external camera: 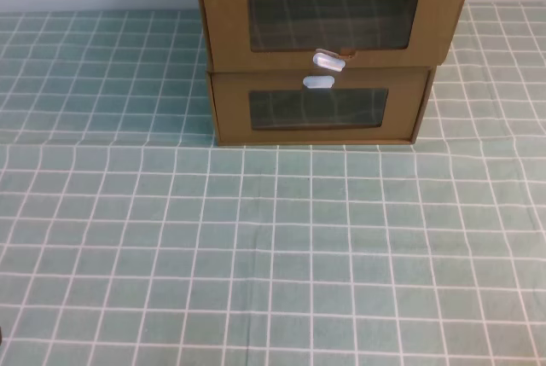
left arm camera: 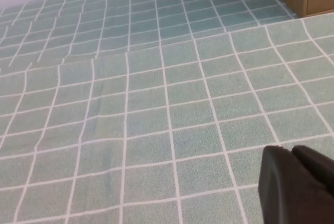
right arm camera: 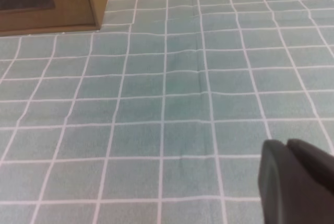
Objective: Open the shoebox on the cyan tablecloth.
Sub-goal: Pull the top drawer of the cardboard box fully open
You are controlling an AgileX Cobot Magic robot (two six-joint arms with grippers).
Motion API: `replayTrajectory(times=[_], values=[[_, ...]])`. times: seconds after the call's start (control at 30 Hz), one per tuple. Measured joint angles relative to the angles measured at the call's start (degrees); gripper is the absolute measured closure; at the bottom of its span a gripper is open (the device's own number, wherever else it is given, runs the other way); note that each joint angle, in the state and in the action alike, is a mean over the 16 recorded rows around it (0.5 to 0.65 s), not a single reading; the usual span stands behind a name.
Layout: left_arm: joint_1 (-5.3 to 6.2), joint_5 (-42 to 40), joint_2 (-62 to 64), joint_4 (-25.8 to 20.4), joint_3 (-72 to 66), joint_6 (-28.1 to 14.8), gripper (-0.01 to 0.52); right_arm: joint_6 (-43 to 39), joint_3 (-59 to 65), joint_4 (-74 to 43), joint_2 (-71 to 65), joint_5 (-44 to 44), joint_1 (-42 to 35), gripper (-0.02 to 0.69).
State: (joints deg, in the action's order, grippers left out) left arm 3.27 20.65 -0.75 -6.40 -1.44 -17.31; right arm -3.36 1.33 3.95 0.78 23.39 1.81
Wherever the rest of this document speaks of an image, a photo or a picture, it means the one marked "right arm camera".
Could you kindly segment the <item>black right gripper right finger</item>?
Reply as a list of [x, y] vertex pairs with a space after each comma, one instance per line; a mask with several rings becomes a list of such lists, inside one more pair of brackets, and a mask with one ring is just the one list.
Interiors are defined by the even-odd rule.
[[333, 194], [333, 156], [300, 139], [289, 139], [287, 147], [307, 173]]

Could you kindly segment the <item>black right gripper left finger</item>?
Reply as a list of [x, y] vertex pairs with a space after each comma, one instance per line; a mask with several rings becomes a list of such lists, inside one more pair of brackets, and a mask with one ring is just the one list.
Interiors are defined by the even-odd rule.
[[264, 141], [258, 188], [265, 223], [333, 223], [333, 194], [307, 173], [287, 144]]

